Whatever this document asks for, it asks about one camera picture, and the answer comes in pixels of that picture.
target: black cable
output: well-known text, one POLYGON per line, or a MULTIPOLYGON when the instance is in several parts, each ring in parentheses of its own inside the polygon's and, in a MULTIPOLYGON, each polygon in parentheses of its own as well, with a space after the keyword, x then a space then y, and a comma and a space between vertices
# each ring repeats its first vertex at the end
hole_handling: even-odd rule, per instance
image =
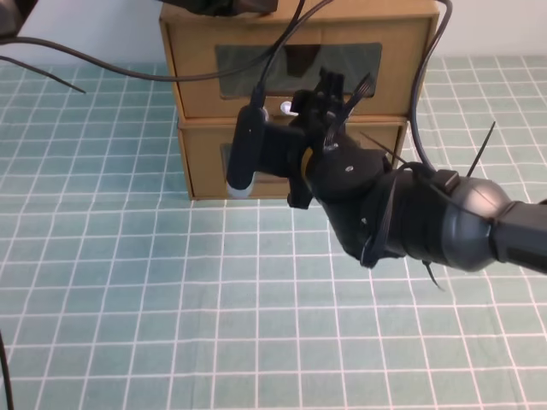
POLYGON ((3 344, 2 332, 0 331, 0 364, 2 364, 3 387, 6 390, 6 402, 8 410, 15 410, 14 396, 11 390, 11 379, 9 378, 8 357, 3 344))
POLYGON ((303 5, 305 3, 305 0, 300 0, 300 3, 298 4, 297 12, 292 16, 291 22, 281 34, 281 36, 277 39, 277 41, 270 46, 266 51, 264 51, 262 54, 260 54, 258 57, 255 57, 254 59, 246 62, 245 64, 235 67, 235 68, 228 68, 227 70, 217 71, 215 73, 206 73, 206 74, 197 74, 197 75, 185 75, 185 76, 179 76, 179 77, 173 77, 170 75, 153 75, 153 74, 147 74, 147 73, 138 73, 136 71, 127 70, 122 67, 117 67, 115 65, 109 64, 105 61, 101 61, 93 56, 89 56, 85 53, 79 52, 77 50, 71 49, 70 47, 67 47, 62 44, 55 43, 53 41, 49 40, 43 40, 41 38, 32 38, 32 37, 15 37, 15 38, 5 38, 0 40, 0 46, 6 45, 6 44, 33 44, 38 45, 41 47, 46 47, 48 49, 53 49, 57 51, 61 51, 62 53, 69 54, 71 56, 74 56, 76 58, 79 58, 80 60, 83 60, 85 62, 89 62, 95 66, 98 66, 100 68, 104 68, 105 70, 111 71, 113 73, 118 73, 121 75, 126 75, 127 77, 132 77, 135 79, 144 79, 147 81, 157 81, 157 82, 163 82, 163 83, 183 83, 183 82, 191 82, 191 81, 205 81, 208 79, 218 79, 221 77, 227 77, 230 75, 234 75, 237 73, 242 73, 243 71, 248 70, 249 68, 252 68, 254 66, 257 66, 258 64, 262 63, 264 60, 266 60, 269 56, 271 56, 276 50, 278 50, 280 47, 283 46, 282 42, 284 38, 289 35, 292 28, 298 23, 298 19, 300 18, 300 14, 302 13, 303 5))
MULTIPOLYGON (((304 3, 302 0, 298 4, 297 13, 300 15, 302 13, 302 10, 304 8, 304 3)), ((268 78, 268 75, 270 71, 272 71, 272 66, 274 65, 274 61, 277 58, 277 55, 283 48, 284 44, 278 44, 275 49, 273 50, 272 54, 270 55, 268 62, 266 63, 266 66, 264 66, 264 69, 262 70, 262 74, 260 76, 260 79, 258 80, 257 87, 263 87, 266 89, 266 80, 268 78)))
POLYGON ((258 83, 256 84, 256 89, 259 90, 262 93, 265 93, 266 90, 266 81, 268 79, 268 75, 270 74, 270 71, 272 71, 272 66, 274 65, 274 60, 277 58, 278 54, 281 52, 285 44, 289 41, 289 39, 294 35, 295 32, 298 31, 298 29, 306 22, 308 21, 315 13, 317 13, 319 10, 323 9, 328 4, 332 3, 334 0, 323 0, 320 3, 317 3, 313 8, 311 8, 305 15, 303 15, 297 22, 297 24, 294 25, 294 27, 289 30, 289 32, 286 34, 286 36, 283 37, 283 39, 280 41, 278 46, 275 48, 273 54, 270 56, 268 62, 266 63, 266 66, 262 70, 262 75, 260 79, 258 80, 258 83))
POLYGON ((25 68, 29 71, 32 71, 33 73, 40 74, 40 75, 43 75, 43 76, 48 77, 50 79, 53 79, 54 81, 56 81, 59 84, 63 84, 67 87, 72 88, 73 90, 76 90, 76 91, 81 92, 82 94, 85 94, 85 91, 82 90, 81 88, 77 87, 76 85, 72 85, 72 84, 68 83, 67 81, 65 81, 64 79, 60 79, 56 75, 48 73, 47 71, 44 71, 44 70, 42 70, 38 67, 30 66, 30 65, 26 64, 25 62, 16 60, 15 58, 7 57, 7 56, 0 56, 0 61, 10 62, 11 64, 15 64, 16 66, 23 67, 23 68, 25 68))
POLYGON ((452 16, 452 2, 451 0, 437 0, 439 3, 442 3, 446 6, 446 12, 444 13, 443 19, 441 21, 441 24, 438 26, 438 30, 435 33, 435 36, 433 37, 432 43, 429 46, 429 49, 427 50, 427 53, 424 55, 424 58, 422 59, 420 63, 420 67, 418 68, 418 71, 416 72, 414 83, 412 84, 412 95, 410 100, 410 112, 409 112, 409 120, 410 120, 410 130, 412 132, 412 139, 414 140, 414 145, 416 147, 416 151, 418 152, 418 156, 420 157, 420 160, 430 169, 435 169, 431 161, 429 161, 429 157, 427 156, 426 151, 424 150, 424 146, 421 142, 420 137, 420 130, 418 129, 418 100, 420 99, 420 87, 422 84, 422 80, 424 78, 424 75, 426 74, 427 69, 427 63, 431 59, 431 56, 433 54, 433 51, 437 48, 437 44, 440 41, 440 39, 443 37, 444 31, 446 30, 446 27, 448 26, 448 23, 450 22, 450 17, 452 16))

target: cardboard box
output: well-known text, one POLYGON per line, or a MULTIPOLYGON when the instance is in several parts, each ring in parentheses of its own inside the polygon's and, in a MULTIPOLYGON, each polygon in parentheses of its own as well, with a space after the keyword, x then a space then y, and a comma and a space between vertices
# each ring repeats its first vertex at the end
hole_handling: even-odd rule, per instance
MULTIPOLYGON (((185 166, 186 185, 191 199, 224 199, 228 153, 233 140, 235 120, 196 121, 179 124, 179 145, 185 166)), ((378 148, 360 132, 365 132, 397 153, 401 152, 407 129, 404 118, 352 117, 346 130, 363 148, 378 148)), ((286 198, 286 179, 257 175, 252 198, 286 198)))
MULTIPOLYGON (((308 0, 306 10, 319 0, 308 0)), ((276 13, 219 18, 165 4, 161 25, 172 75, 212 73, 261 54, 285 30, 297 0, 279 0, 276 13)), ((346 93, 371 72, 375 94, 355 115, 406 116, 415 72, 435 32, 435 0, 335 0, 291 38, 268 79, 266 108, 280 115, 293 91, 314 88, 321 66, 346 74, 346 93)), ((234 118, 262 71, 179 83, 186 118, 234 118)))

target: green cutting mat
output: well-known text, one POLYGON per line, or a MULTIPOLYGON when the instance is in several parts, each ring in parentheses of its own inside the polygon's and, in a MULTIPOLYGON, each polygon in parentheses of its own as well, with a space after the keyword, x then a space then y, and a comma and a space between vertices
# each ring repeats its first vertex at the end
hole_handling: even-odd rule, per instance
MULTIPOLYGON (((441 292, 417 261, 360 268, 320 208, 190 203, 170 85, 47 69, 88 94, 0 66, 17 410, 547 408, 547 278, 436 266, 441 292)), ((547 57, 436 59, 426 82, 437 165, 467 171, 495 118, 476 175, 547 198, 547 57)))

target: white wall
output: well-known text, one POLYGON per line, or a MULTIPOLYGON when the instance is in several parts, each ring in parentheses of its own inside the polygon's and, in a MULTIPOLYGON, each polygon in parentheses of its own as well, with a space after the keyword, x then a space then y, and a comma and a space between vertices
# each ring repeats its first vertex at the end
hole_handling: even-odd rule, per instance
MULTIPOLYGON (((440 55, 547 55, 547 0, 453 0, 440 55)), ((21 35, 47 38, 110 62, 162 62, 156 0, 39 0, 21 35)), ((31 45, 3 54, 26 62, 72 57, 31 45)))

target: drawer window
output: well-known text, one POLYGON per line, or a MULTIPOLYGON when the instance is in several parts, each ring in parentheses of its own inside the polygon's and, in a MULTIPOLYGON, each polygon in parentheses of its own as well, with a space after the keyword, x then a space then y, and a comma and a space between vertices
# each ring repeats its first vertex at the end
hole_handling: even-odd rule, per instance
MULTIPOLYGON (((268 46, 217 45, 215 54, 218 69, 236 67, 258 57, 267 49, 268 46)), ((267 82, 267 94, 271 97, 291 97, 297 90, 313 90, 322 67, 345 74, 344 92, 350 94, 366 73, 378 78, 381 54, 380 43, 286 45, 273 63, 267 82)), ((250 96, 265 64, 219 79, 221 96, 250 96)))

